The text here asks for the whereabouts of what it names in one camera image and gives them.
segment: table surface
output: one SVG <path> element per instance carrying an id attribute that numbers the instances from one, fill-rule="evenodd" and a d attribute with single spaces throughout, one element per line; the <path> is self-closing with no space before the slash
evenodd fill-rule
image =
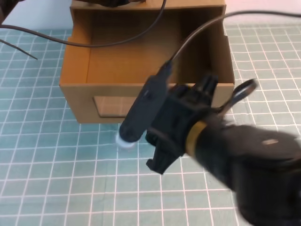
<path id="1" fill-rule="evenodd" d="M 259 83 L 227 119 L 300 138 L 301 24 L 226 33 L 236 84 Z M 64 46 L 15 31 L 0 39 L 39 58 L 0 45 L 0 226 L 248 225 L 232 193 L 190 158 L 161 177 L 145 166 L 154 149 L 144 139 L 120 150 L 118 124 L 79 125 L 58 87 Z"/>

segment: open cardboard box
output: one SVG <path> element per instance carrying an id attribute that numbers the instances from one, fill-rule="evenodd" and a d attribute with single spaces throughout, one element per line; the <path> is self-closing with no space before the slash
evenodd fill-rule
<path id="1" fill-rule="evenodd" d="M 104 8 L 73 1 L 69 41 L 103 44 L 144 31 L 158 15 L 161 0 Z M 67 46 L 60 87 L 79 123 L 122 122 L 146 79 L 180 47 L 198 26 L 224 14 L 223 0 L 167 0 L 159 23 L 146 35 L 107 48 Z M 169 83 L 193 84 L 212 71 L 219 77 L 214 106 L 222 105 L 234 87 L 228 38 L 222 22 L 200 34 L 174 64 Z"/>

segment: white wall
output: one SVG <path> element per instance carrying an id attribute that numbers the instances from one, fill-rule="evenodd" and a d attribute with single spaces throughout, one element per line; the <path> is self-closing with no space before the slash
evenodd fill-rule
<path id="1" fill-rule="evenodd" d="M 30 29 L 72 28 L 72 19 L 69 11 L 70 3 L 71 0 L 26 0 L 17 5 L 6 19 L 5 24 L 23 26 Z M 243 9 L 301 12 L 301 0 L 226 0 L 226 3 L 227 12 Z M 292 21 L 292 19 L 275 16 L 236 16 L 227 19 L 226 23 L 279 23 L 288 21 Z"/>

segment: yellow band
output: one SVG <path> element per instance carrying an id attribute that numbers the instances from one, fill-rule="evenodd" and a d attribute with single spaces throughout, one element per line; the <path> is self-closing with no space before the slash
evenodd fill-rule
<path id="1" fill-rule="evenodd" d="M 195 157 L 197 139 L 206 126 L 202 121 L 198 121 L 188 133 L 186 138 L 186 153 L 193 158 Z"/>

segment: white cap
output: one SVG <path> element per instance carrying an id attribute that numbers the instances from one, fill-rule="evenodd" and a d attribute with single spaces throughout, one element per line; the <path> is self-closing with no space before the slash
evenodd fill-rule
<path id="1" fill-rule="evenodd" d="M 135 145 L 135 143 L 129 143 L 129 142 L 123 140 L 120 137 L 119 132 L 117 132 L 117 134 L 116 134 L 115 141 L 116 141 L 116 144 L 118 144 L 118 146 L 122 147 L 122 148 L 131 148 L 131 147 L 134 147 L 134 145 Z"/>

